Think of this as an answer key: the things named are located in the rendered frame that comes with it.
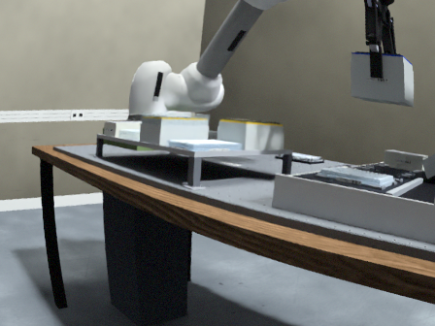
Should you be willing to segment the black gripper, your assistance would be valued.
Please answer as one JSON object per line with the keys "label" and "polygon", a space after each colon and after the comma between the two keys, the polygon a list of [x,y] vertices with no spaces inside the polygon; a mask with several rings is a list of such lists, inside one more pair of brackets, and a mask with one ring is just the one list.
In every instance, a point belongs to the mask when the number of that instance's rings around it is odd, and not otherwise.
{"label": "black gripper", "polygon": [[364,0],[365,38],[366,46],[369,46],[370,50],[371,78],[383,78],[381,42],[383,42],[384,53],[396,53],[393,17],[390,16],[388,9],[393,2],[394,0]]}

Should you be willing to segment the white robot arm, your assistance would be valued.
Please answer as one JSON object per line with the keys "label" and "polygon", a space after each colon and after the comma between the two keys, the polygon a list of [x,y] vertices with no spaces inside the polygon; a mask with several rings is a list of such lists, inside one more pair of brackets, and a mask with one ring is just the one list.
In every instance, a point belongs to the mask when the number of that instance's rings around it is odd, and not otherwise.
{"label": "white robot arm", "polygon": [[164,61],[144,62],[134,75],[124,121],[141,121],[141,112],[202,113],[217,107],[224,93],[220,72],[263,10],[285,1],[238,0],[199,61],[179,74]]}

